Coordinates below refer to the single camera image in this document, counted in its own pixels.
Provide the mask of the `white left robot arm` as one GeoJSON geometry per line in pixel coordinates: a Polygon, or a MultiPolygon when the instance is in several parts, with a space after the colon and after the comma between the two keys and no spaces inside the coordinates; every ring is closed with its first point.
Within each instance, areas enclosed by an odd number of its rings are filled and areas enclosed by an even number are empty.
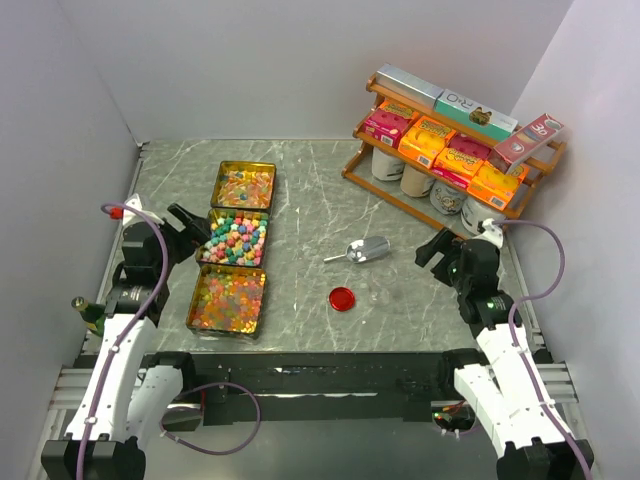
{"type": "Polygon", "coordinates": [[[122,261],[106,297],[101,347],[76,413],[58,440],[45,442],[41,465],[51,479],[141,479],[150,438],[174,400],[198,389],[192,356],[153,356],[138,376],[169,298],[167,279],[175,265],[209,239],[205,218],[177,203],[169,212],[176,229],[143,208],[138,196],[102,211],[122,223],[122,261]]]}

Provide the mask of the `silver metal scoop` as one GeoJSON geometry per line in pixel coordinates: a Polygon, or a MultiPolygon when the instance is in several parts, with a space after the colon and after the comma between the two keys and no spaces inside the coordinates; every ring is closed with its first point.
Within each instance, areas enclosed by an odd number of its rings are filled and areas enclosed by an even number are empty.
{"type": "Polygon", "coordinates": [[[324,263],[346,259],[352,263],[365,263],[384,257],[390,251],[390,242],[384,236],[371,236],[349,243],[343,254],[325,258],[324,263]]]}

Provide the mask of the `gold tin of star candies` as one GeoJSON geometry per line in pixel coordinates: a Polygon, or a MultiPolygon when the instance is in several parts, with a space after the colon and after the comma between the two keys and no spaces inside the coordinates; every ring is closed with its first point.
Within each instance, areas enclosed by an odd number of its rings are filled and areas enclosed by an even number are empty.
{"type": "Polygon", "coordinates": [[[200,265],[257,268],[264,264],[270,217],[266,211],[213,208],[209,239],[195,254],[200,265]]]}

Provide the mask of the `gold tin of gummy candies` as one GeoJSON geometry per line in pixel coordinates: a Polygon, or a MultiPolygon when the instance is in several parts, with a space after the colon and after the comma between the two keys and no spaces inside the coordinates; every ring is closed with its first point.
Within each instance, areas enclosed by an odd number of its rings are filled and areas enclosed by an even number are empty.
{"type": "Polygon", "coordinates": [[[260,268],[206,264],[199,270],[186,327],[208,337],[257,339],[265,300],[260,268]]]}

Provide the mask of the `clear glass jar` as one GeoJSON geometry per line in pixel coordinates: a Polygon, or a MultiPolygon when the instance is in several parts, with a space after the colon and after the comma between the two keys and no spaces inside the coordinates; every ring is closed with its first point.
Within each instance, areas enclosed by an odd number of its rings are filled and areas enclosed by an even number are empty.
{"type": "Polygon", "coordinates": [[[368,277],[369,299],[374,305],[387,305],[397,294],[398,271],[393,267],[373,269],[368,277]]]}

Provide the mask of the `gold tin of stick candies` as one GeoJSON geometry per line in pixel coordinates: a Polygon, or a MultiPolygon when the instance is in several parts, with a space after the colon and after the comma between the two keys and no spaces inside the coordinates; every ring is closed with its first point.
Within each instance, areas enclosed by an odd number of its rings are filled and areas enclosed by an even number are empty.
{"type": "Polygon", "coordinates": [[[277,167],[273,163],[222,161],[210,200],[213,208],[270,211],[277,167]]]}

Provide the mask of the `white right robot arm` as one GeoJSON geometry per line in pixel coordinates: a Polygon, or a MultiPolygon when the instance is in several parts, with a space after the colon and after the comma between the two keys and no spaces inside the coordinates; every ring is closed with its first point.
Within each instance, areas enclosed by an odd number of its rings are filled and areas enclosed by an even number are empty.
{"type": "Polygon", "coordinates": [[[534,362],[520,303],[499,288],[503,225],[487,219],[467,240],[443,228],[416,250],[420,267],[442,256],[431,272],[455,290],[459,313],[478,344],[444,353],[438,389],[469,404],[491,439],[498,478],[589,479],[593,450],[562,419],[534,362]]]}

